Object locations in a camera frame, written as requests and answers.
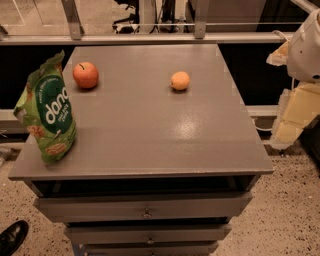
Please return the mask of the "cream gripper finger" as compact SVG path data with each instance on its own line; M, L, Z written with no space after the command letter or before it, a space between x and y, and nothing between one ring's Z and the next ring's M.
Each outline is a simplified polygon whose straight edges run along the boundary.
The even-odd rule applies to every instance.
M287 64L289 42L284 42L278 49L271 53L266 59L266 63L273 66L282 66Z
M320 114L320 84L300 82L293 90L284 89L272 126L270 145L284 150L293 145L303 130Z

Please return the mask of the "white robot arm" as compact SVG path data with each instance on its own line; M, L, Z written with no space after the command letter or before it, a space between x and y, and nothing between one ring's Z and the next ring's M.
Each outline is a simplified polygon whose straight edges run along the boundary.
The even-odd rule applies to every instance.
M312 11L266 62L286 65L288 75L298 81L295 88L284 89L280 95L271 130L270 145L284 150L320 115L320 10Z

